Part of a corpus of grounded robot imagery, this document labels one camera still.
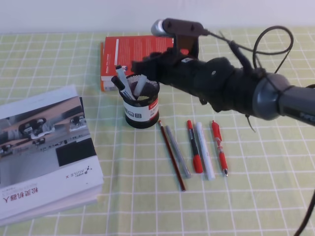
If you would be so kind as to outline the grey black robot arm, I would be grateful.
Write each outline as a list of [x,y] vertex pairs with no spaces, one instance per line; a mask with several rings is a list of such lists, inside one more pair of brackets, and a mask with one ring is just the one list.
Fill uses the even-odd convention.
[[204,62],[169,48],[133,61],[131,70],[198,97],[216,112],[234,110],[264,120],[287,116],[314,125],[313,88],[293,86],[280,74],[252,68],[238,49],[233,54],[242,68],[234,67],[225,57]]

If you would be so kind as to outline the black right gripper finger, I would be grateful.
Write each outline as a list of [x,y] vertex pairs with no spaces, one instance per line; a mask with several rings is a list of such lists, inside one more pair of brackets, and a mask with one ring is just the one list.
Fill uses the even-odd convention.
[[159,81],[158,78],[158,62],[162,53],[153,52],[141,61],[133,60],[131,62],[131,71],[135,74],[141,74],[147,77],[150,81]]

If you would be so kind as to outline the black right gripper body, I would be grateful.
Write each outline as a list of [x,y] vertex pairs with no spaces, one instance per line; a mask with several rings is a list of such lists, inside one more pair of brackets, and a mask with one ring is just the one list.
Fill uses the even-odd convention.
[[209,103],[216,112],[233,109],[225,91],[236,68],[225,57],[208,62],[167,50],[157,57],[157,81]]

